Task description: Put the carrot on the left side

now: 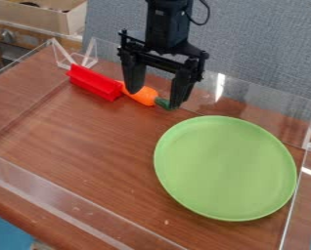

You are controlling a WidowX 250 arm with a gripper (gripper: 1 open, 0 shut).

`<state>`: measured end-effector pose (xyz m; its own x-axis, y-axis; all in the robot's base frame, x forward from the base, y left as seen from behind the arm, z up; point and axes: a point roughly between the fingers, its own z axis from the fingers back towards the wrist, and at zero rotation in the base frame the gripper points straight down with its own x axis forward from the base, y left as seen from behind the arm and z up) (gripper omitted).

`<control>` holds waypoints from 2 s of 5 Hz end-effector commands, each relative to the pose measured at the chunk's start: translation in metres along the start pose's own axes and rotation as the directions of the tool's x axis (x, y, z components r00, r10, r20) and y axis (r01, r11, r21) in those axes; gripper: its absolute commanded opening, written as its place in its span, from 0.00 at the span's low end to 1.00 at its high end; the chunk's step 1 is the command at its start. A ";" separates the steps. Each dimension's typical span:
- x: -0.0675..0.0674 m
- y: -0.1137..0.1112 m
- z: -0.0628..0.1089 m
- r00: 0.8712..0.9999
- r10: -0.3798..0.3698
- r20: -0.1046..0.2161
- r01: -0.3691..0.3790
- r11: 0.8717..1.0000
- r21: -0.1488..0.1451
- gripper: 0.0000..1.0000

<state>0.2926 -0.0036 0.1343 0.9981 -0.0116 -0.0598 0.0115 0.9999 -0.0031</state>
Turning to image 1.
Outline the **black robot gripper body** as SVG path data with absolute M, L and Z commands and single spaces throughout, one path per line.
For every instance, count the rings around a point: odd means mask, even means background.
M 145 41 L 145 33 L 122 29 L 119 31 L 121 46 L 118 48 L 118 56 L 122 60 L 123 56 L 135 56 L 146 67 L 158 68 L 166 72 L 174 73 L 182 66 L 177 61 L 178 57 L 185 57 L 189 60 L 197 61 L 193 77 L 197 81 L 202 79 L 205 61 L 209 59 L 209 54 L 194 47 L 188 41 L 182 41 L 174 48 L 162 49 L 150 47 Z

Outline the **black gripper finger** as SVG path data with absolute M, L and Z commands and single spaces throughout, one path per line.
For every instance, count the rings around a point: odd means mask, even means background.
M 194 83 L 196 79 L 192 76 L 192 71 L 180 69 L 172 81 L 170 109 L 178 108 L 188 100 Z
M 146 65 L 137 60 L 135 56 L 123 56 L 122 68 L 126 88 L 130 94 L 135 94 L 143 86 Z

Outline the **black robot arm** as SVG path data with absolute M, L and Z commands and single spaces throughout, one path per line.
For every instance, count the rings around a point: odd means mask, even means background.
M 168 109 L 177 109 L 188 100 L 194 83 L 202 80 L 209 54 L 188 42 L 189 25 L 205 25 L 210 7 L 205 0 L 206 20 L 192 18 L 193 0 L 145 0 L 147 3 L 145 33 L 122 29 L 118 56 L 126 88 L 135 94 L 145 85 L 146 67 L 173 73 Z

